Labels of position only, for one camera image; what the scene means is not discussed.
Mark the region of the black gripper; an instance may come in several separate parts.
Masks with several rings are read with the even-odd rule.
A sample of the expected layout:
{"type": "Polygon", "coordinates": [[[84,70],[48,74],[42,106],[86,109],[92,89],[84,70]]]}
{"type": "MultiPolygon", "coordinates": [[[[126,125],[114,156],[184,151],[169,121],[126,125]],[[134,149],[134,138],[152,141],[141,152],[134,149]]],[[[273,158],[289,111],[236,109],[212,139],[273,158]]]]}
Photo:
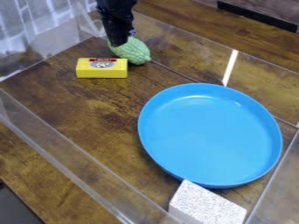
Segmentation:
{"type": "Polygon", "coordinates": [[[104,19],[118,19],[117,23],[113,20],[104,20],[102,25],[109,42],[121,46],[128,37],[136,33],[132,25],[136,0],[96,0],[96,2],[100,16],[104,19]]]}

